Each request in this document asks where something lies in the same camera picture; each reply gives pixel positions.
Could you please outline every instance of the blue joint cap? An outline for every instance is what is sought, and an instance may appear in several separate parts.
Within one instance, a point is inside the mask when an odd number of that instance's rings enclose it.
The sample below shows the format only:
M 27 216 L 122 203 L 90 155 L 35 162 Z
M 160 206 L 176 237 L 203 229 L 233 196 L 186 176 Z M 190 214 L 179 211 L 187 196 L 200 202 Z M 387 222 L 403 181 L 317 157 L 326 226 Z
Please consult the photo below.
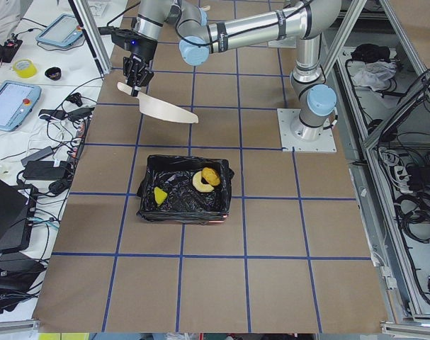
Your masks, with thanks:
M 185 37 L 185 39 L 195 44 L 205 44 L 205 41 L 199 37 L 189 36 Z M 191 66 L 203 64 L 210 54 L 208 46 L 193 45 L 185 40 L 180 40 L 179 49 L 183 60 L 185 60 L 186 64 L 190 64 Z
M 309 109 L 319 117 L 325 117 L 333 112 L 336 101 L 336 93 L 324 84 L 315 85 L 307 95 Z
M 207 12 L 205 12 L 202 8 L 199 8 L 200 11 L 200 25 L 205 26 L 208 22 Z

